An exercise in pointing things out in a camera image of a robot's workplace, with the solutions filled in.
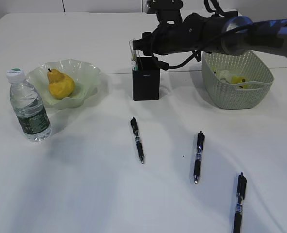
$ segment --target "yellow object in basket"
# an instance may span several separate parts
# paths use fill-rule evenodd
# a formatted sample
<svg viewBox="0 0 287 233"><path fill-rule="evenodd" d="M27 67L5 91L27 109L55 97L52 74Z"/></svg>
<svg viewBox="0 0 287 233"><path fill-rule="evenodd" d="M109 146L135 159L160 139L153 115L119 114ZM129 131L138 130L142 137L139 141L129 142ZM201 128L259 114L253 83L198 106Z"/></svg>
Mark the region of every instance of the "yellow object in basket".
<svg viewBox="0 0 287 233"><path fill-rule="evenodd" d="M245 83L247 79L245 77L240 77L240 76L233 76L231 80L231 84L239 84L239 83ZM248 85L242 85L239 86L241 89L248 89Z"/></svg>

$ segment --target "pencil cup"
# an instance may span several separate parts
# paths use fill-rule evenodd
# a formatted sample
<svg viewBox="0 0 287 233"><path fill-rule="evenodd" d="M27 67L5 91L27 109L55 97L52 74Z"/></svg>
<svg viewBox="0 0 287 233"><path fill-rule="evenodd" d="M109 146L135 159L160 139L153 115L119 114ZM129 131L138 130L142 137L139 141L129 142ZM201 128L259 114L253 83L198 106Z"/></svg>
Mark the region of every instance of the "pencil cup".
<svg viewBox="0 0 287 233"><path fill-rule="evenodd" d="M137 62L138 70L133 70L134 101L158 100L160 69L151 57L138 57Z"/></svg>

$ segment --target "white bottle cap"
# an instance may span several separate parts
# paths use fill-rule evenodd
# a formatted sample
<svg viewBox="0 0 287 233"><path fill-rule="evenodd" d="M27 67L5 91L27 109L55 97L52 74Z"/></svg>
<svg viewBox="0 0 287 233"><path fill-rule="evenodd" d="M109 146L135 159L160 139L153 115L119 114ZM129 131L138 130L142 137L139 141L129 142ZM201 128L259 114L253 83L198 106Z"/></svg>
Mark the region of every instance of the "white bottle cap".
<svg viewBox="0 0 287 233"><path fill-rule="evenodd" d="M9 70L6 76L7 76L8 82L11 84L21 83L22 81L26 79L25 73L19 68Z"/></svg>

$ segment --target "pear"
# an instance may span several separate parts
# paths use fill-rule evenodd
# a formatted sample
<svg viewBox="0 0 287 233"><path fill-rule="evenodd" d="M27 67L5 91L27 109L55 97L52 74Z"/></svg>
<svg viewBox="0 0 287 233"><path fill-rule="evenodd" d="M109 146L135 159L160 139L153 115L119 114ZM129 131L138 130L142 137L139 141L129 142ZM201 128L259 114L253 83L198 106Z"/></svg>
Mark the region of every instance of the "pear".
<svg viewBox="0 0 287 233"><path fill-rule="evenodd" d="M48 90L57 99L68 97L75 89L74 80L56 69L48 69L47 77L49 80Z"/></svg>

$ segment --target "basket handle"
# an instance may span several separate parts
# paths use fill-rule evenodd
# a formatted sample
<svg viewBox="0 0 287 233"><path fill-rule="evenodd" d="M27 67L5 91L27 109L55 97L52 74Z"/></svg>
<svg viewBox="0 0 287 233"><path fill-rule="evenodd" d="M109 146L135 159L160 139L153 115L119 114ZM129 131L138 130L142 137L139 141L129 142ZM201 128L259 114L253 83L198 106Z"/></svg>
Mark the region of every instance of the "basket handle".
<svg viewBox="0 0 287 233"><path fill-rule="evenodd" d="M271 85L270 83L264 83L264 82L259 82L259 81L247 81L245 83L237 83L237 84L230 84L231 86L235 87L237 90L243 90L243 89L240 89L239 87L240 86L245 86L245 85L261 85L261 86L269 86Z"/></svg>

